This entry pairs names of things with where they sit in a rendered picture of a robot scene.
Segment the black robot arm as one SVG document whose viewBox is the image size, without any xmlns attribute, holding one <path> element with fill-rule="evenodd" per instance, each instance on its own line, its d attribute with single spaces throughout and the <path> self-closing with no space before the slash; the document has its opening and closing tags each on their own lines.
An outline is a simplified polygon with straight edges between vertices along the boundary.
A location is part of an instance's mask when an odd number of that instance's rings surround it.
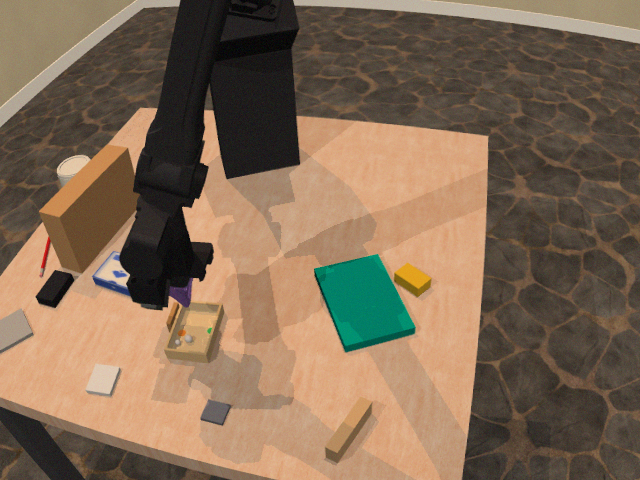
<svg viewBox="0 0 640 480">
<path fill-rule="evenodd" d="M 273 22 L 279 4 L 180 0 L 158 109 L 136 167 L 136 220 L 119 255 L 131 299 L 143 308 L 168 308 L 171 274 L 189 276 L 195 261 L 189 232 L 173 239 L 186 224 L 182 207 L 200 198 L 209 168 L 200 163 L 205 96 L 227 14 Z"/>
</svg>

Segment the green flat rectangular block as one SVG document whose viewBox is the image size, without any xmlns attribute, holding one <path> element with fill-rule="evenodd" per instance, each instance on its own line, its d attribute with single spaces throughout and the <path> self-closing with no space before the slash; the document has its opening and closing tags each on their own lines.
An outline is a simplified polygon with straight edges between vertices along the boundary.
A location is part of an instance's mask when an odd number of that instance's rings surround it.
<svg viewBox="0 0 640 480">
<path fill-rule="evenodd" d="M 415 334 L 378 254 L 314 268 L 345 352 Z"/>
</svg>

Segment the blue and white flat box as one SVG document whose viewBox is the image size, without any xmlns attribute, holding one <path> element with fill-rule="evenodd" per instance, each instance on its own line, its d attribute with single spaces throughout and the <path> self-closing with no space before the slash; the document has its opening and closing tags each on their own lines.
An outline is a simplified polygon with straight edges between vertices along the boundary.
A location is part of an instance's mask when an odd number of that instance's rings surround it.
<svg viewBox="0 0 640 480">
<path fill-rule="evenodd" d="M 126 285 L 130 274 L 121 266 L 119 255 L 120 253 L 113 251 L 92 278 L 95 285 L 130 296 Z"/>
</svg>

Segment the yellow rectangular block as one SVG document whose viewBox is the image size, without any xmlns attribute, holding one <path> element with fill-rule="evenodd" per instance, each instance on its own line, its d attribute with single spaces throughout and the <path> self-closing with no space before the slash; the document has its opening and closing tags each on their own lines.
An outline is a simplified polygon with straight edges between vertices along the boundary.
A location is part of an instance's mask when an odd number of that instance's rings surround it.
<svg viewBox="0 0 640 480">
<path fill-rule="evenodd" d="M 394 273 L 394 281 L 415 296 L 420 296 L 431 286 L 431 278 L 409 263 Z"/>
</svg>

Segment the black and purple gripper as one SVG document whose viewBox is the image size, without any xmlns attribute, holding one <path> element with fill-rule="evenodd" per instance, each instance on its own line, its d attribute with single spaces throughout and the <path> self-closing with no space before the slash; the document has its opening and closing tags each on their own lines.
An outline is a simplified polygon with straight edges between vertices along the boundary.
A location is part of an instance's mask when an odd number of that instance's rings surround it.
<svg viewBox="0 0 640 480">
<path fill-rule="evenodd" d="M 174 236 L 173 242 L 181 238 L 184 233 L 188 231 L 187 226 L 178 234 Z M 213 261 L 213 245 L 208 242 L 191 242 L 192 249 L 195 257 L 195 261 L 191 268 L 189 276 L 175 276 L 172 275 L 170 283 L 170 296 L 178 301 L 182 306 L 189 307 L 191 302 L 192 282 L 193 278 L 199 278 L 199 281 L 203 281 L 206 275 L 207 265 L 211 265 Z M 213 256 L 213 257 L 212 257 Z M 174 277 L 173 277 L 174 276 Z M 189 286 L 190 282 L 190 286 Z M 187 292 L 187 287 L 189 290 Z"/>
</svg>

